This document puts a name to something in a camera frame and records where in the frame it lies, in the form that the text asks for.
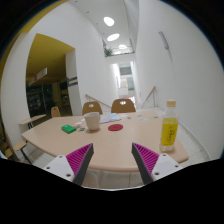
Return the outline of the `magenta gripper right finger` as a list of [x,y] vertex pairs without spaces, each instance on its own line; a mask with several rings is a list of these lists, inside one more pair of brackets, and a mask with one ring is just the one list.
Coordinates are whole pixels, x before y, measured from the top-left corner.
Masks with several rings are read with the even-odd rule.
[[132,144],[132,155],[145,185],[182,169],[168,154],[157,154],[137,143]]

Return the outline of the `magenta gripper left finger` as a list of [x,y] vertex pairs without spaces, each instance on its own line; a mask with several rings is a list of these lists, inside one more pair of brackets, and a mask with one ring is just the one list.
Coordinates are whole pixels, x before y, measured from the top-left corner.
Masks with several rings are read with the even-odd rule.
[[68,155],[55,157],[44,170],[81,186],[93,154],[93,144],[87,144]]

